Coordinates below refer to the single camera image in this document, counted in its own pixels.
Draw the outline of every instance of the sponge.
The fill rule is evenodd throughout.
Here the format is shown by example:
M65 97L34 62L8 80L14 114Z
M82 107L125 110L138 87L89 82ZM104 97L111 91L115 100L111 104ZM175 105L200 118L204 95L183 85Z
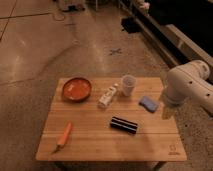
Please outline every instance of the sponge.
M154 113L157 110L159 103L154 102L147 96L143 96L139 101L139 105L144 106L149 112Z

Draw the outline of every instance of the small bottle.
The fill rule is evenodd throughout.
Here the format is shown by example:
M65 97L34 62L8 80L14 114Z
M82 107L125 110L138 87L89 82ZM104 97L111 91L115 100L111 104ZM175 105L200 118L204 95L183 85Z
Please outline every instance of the small bottle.
M106 108L110 102L112 101L113 96L116 94L118 88L118 84L114 84L109 87L106 93L104 93L98 101L98 106L102 108Z

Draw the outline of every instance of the gray floor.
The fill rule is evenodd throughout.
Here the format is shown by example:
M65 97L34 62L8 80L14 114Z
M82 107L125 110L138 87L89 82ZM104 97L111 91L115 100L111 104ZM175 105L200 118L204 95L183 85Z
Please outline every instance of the gray floor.
M130 73L165 79L169 69L143 34L121 31L125 14L113 5L67 13L64 19L51 0L0 1L0 18L44 13L0 19L2 171L58 170L36 161L35 153L59 78ZM121 54L110 54L119 48ZM167 163L162 171L212 171L212 118L190 100L173 112L188 161ZM72 170L149 170L134 162L69 165Z

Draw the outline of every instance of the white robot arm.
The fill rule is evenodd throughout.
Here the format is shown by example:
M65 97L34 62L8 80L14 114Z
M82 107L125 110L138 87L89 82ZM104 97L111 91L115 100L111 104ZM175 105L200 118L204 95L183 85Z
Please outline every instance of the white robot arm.
M209 66L200 60L171 69L167 75L167 87L163 91L164 101L180 105L190 97L213 114L213 86L205 81L209 75Z

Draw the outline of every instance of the table top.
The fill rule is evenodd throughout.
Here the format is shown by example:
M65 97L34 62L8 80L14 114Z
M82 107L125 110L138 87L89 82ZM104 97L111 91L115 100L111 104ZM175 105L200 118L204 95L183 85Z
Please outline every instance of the table top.
M98 99L120 78L91 78L91 96L82 103L65 102L60 79L41 136L36 159L40 161L185 161L187 159L173 117L162 119L165 106L149 113L138 105L144 95L160 99L160 78L137 78L131 97L119 92L106 110L97 106ZM112 116L138 123L137 134L110 128ZM67 123L73 124L66 146L51 154Z

